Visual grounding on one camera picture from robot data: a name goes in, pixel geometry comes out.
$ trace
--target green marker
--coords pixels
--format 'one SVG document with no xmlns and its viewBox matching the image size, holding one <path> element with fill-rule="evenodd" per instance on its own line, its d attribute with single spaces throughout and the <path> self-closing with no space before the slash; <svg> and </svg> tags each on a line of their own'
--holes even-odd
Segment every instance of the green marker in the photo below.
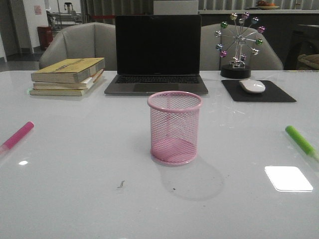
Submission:
<svg viewBox="0 0 319 239">
<path fill-rule="evenodd" d="M 290 137 L 299 145 L 299 147 L 306 153 L 306 155 L 319 161 L 319 154 L 293 126 L 287 126 L 285 130 L 290 135 Z"/>
</svg>

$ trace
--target white mouse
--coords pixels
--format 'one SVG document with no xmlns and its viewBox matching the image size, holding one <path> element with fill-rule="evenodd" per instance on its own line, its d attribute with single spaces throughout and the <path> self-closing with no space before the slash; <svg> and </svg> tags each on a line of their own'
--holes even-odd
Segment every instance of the white mouse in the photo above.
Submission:
<svg viewBox="0 0 319 239">
<path fill-rule="evenodd" d="M 266 87 L 261 81 L 246 79 L 239 81 L 239 84 L 248 93 L 262 93 Z"/>
</svg>

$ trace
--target laptop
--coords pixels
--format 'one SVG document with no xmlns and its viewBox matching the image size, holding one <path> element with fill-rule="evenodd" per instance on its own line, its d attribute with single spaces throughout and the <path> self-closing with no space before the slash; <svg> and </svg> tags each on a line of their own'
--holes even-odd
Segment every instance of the laptop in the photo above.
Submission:
<svg viewBox="0 0 319 239">
<path fill-rule="evenodd" d="M 200 15 L 116 17 L 117 75 L 105 94 L 207 94 L 199 75 Z"/>
</svg>

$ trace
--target ferris wheel ornament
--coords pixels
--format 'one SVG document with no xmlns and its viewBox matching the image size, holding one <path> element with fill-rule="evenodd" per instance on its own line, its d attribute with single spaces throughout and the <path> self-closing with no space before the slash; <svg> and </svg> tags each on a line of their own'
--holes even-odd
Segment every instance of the ferris wheel ornament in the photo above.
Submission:
<svg viewBox="0 0 319 239">
<path fill-rule="evenodd" d="M 249 66 L 245 64 L 246 55 L 243 53 L 243 48 L 248 47 L 251 50 L 252 55 L 258 55 L 259 50 L 256 48 L 252 48 L 247 44 L 248 41 L 252 41 L 255 43 L 256 46 L 263 44 L 263 40 L 260 38 L 257 39 L 250 39 L 249 37 L 253 36 L 256 33 L 263 33 L 266 28 L 264 26 L 259 26 L 256 32 L 246 33 L 247 29 L 250 28 L 252 25 L 257 24 L 259 22 L 258 17 L 253 17 L 250 20 L 250 25 L 248 27 L 244 27 L 246 21 L 248 21 L 249 13 L 244 12 L 240 15 L 237 13 L 232 13 L 230 15 L 230 19 L 234 21 L 235 30 L 236 32 L 231 33 L 232 35 L 225 35 L 222 31 L 216 31 L 215 37 L 220 38 L 221 36 L 225 37 L 232 37 L 233 42 L 229 45 L 228 48 L 225 49 L 223 44 L 217 44 L 216 50 L 219 51 L 219 56 L 224 58 L 227 56 L 227 51 L 230 47 L 235 47 L 235 55 L 232 60 L 229 62 L 228 65 L 223 65 L 221 67 L 221 75 L 227 78 L 235 78 L 235 79 L 243 79 L 248 78 L 251 76 L 251 70 Z M 226 29 L 228 27 L 228 22 L 223 21 L 220 24 L 222 29 Z"/>
</svg>

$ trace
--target door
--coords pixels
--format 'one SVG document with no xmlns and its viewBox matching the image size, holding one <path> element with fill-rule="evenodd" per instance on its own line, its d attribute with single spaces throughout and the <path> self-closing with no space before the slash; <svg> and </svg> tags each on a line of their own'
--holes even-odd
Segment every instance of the door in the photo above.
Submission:
<svg viewBox="0 0 319 239">
<path fill-rule="evenodd" d="M 0 0 L 0 31 L 6 56 L 19 53 L 10 0 Z"/>
</svg>

